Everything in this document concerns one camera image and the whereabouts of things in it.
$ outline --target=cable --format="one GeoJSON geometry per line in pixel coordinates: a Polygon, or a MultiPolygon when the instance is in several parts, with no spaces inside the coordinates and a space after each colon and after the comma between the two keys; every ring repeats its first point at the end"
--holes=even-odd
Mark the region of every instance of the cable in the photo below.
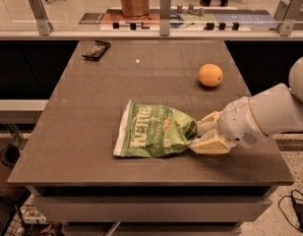
{"type": "Polygon", "coordinates": [[[291,198],[292,201],[295,201],[295,200],[297,200],[297,201],[303,201],[302,199],[294,198],[294,197],[293,197],[293,192],[298,192],[301,196],[303,196],[303,194],[300,193],[299,191],[293,190],[293,191],[291,192],[291,196],[286,195],[286,196],[283,196],[283,197],[279,200],[279,202],[278,202],[278,207],[279,207],[281,213],[282,213],[282,214],[284,215],[284,217],[286,218],[287,222],[288,222],[293,228],[295,228],[297,231],[299,231],[299,232],[301,232],[301,233],[303,234],[303,231],[302,231],[302,230],[300,230],[298,227],[296,227],[295,225],[293,225],[293,224],[290,222],[289,218],[287,217],[287,215],[285,214],[285,212],[282,210],[282,208],[281,208],[281,206],[280,206],[280,203],[281,203],[285,198],[291,198]]]}

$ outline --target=orange fruit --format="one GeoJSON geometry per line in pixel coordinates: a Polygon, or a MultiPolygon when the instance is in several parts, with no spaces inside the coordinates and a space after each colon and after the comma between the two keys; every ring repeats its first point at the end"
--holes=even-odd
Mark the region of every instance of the orange fruit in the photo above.
{"type": "Polygon", "coordinates": [[[207,87],[216,87],[222,81],[222,71],[214,64],[206,64],[199,71],[200,82],[207,87]]]}

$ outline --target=glass partition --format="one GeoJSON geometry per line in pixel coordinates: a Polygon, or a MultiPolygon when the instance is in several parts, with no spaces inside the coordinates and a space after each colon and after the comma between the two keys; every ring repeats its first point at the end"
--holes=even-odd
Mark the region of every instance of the glass partition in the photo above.
{"type": "MultiPolygon", "coordinates": [[[[170,35],[247,37],[279,34],[277,27],[303,35],[303,0],[171,0],[170,35]]],[[[159,35],[160,0],[40,0],[50,34],[159,35]]],[[[38,33],[29,0],[0,0],[0,32],[38,33]]]]}

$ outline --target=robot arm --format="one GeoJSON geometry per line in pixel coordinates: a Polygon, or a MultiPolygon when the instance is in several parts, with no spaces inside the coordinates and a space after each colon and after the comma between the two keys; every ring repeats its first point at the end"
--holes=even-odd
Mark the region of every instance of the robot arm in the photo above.
{"type": "Polygon", "coordinates": [[[239,145],[250,148],[270,136],[303,131],[303,57],[291,68],[288,88],[279,84],[252,97],[239,98],[221,112],[198,122],[197,153],[227,153],[239,145]]]}

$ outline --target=green snack bag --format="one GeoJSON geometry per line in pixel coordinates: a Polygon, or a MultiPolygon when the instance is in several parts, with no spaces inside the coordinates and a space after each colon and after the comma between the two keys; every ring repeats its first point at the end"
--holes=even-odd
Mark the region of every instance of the green snack bag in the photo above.
{"type": "Polygon", "coordinates": [[[162,157],[186,150],[197,137],[197,122],[165,105],[133,103],[124,111],[113,154],[162,157]]]}

